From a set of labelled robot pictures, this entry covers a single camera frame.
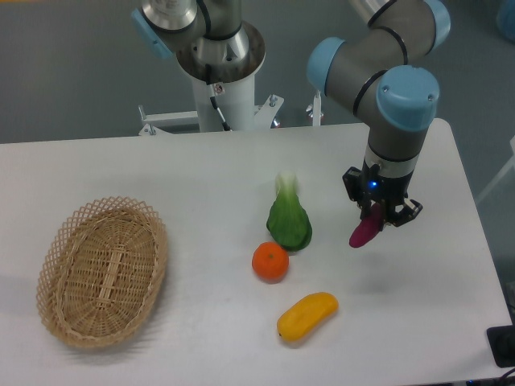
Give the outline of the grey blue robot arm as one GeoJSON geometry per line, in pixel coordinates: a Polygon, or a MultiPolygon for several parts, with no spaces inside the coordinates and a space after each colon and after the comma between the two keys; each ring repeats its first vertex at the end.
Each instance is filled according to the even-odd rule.
{"type": "MultiPolygon", "coordinates": [[[[343,177],[349,198],[362,216],[378,211],[381,225],[399,227],[422,210],[408,186],[439,101],[437,80],[413,62],[446,39],[450,16],[439,1],[353,7],[369,33],[358,43],[323,40],[307,61],[307,78],[369,127],[363,166],[343,177]]],[[[265,44],[239,1],[144,1],[131,18],[154,54],[174,56],[190,77],[202,131],[270,127],[254,105],[265,44]]]]}

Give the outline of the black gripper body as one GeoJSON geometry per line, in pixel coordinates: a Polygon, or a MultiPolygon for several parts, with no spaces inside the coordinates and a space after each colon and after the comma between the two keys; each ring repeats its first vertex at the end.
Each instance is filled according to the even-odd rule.
{"type": "Polygon", "coordinates": [[[351,201],[356,202],[361,209],[364,203],[372,200],[374,203],[395,206],[394,227],[400,227],[414,220],[422,211],[423,205],[408,196],[408,187],[413,171],[402,177],[386,177],[378,164],[368,166],[363,162],[363,168],[351,166],[342,176],[346,191],[351,201]]]}

